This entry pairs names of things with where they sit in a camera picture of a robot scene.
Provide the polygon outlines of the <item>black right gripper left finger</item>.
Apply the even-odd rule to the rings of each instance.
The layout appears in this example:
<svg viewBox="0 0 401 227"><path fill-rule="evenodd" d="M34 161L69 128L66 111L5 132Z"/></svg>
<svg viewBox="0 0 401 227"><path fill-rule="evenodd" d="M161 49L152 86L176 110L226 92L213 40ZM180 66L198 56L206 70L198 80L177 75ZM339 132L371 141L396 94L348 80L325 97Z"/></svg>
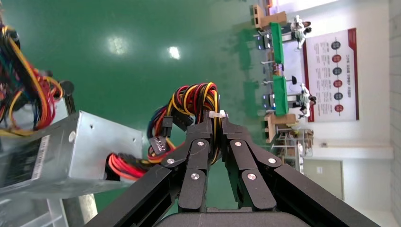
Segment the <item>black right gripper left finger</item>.
<svg viewBox="0 0 401 227"><path fill-rule="evenodd" d="M212 120L188 128L185 143L153 166L87 227L153 227L179 198L179 210L204 212L213 145Z"/></svg>

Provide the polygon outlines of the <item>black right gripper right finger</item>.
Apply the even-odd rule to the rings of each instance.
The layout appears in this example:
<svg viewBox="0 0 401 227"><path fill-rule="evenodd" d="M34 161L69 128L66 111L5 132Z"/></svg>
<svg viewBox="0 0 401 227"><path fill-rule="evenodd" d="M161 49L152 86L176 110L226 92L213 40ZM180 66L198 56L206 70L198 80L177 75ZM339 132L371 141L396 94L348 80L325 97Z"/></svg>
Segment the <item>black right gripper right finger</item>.
<svg viewBox="0 0 401 227"><path fill-rule="evenodd" d="M256 227L374 227L375 222L255 144L249 131L222 118L221 147L243 224Z"/></svg>

